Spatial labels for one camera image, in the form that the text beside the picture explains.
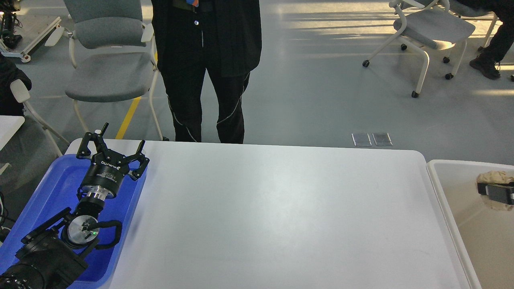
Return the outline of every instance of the blue tray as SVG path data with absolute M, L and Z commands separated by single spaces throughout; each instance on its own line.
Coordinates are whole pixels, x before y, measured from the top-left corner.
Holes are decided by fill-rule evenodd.
M 70 207 L 72 212 L 75 210 L 78 204 L 77 188 L 90 164 L 89 160 L 76 159 L 75 155 L 64 155 L 52 163 L 4 244 L 0 247 L 0 274 L 18 262 L 14 255 L 23 246 L 21 239 L 26 234 L 66 207 Z M 99 221 L 119 220 L 123 224 L 120 242 L 110 249 L 93 250 L 85 258 L 89 264 L 88 269 L 68 288 L 98 288 L 112 275 L 145 179 L 146 172 L 136 182 L 126 176 L 118 196 L 111 200 L 105 200 L 105 208 L 100 213 Z M 110 243 L 114 238 L 114 232 L 113 228 L 101 229 L 100 244 Z

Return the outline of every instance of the white plastic bin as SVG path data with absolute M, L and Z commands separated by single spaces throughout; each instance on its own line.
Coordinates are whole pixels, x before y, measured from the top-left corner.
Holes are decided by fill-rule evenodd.
M 476 177 L 489 171 L 514 172 L 514 166 L 438 159 L 428 163 L 430 178 L 472 287 L 514 288 L 514 210 L 493 209 L 483 201 Z M 480 284 L 474 284 L 476 277 Z

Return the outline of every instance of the black boot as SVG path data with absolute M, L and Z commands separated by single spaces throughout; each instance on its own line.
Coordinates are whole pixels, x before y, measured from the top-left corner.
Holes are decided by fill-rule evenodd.
M 494 58 L 488 57 L 483 53 L 469 62 L 471 67 L 480 71 L 480 73 L 488 79 L 500 78 L 500 72 L 494 67 L 495 64 L 496 61 L 494 61 Z

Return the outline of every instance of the robotic arm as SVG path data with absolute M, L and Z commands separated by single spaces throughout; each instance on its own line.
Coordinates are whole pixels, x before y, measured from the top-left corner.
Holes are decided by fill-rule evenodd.
M 0 24 L 0 38 L 5 46 L 15 49 L 22 39 L 21 35 L 14 35 L 14 27 L 17 22 L 16 11 L 20 10 L 17 0 L 0 0 L 0 12 L 3 12 L 2 23 Z
M 105 200 L 117 196 L 125 175 L 139 179 L 150 160 L 142 153 L 144 140 L 131 156 L 109 149 L 102 137 L 107 126 L 99 134 L 86 133 L 80 144 L 77 158 L 90 159 L 91 165 L 77 190 L 74 212 L 63 209 L 22 239 L 24 246 L 16 253 L 19 262 L 0 275 L 0 289 L 67 288 L 87 269 L 84 258 L 93 249 L 111 248 L 120 241 L 121 222 L 99 222 L 98 216 Z M 90 141 L 97 149 L 92 157 Z M 139 167 L 131 170 L 129 164 L 136 160 Z M 116 227 L 114 240 L 99 244 L 100 228 L 108 227 Z

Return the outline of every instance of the white table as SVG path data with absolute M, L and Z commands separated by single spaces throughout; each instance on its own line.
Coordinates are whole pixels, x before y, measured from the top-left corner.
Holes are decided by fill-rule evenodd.
M 23 116 L 0 115 L 0 150 L 4 148 L 24 121 Z
M 106 143 L 129 155 L 139 142 Z M 418 152 L 144 150 L 148 177 L 110 288 L 470 288 Z

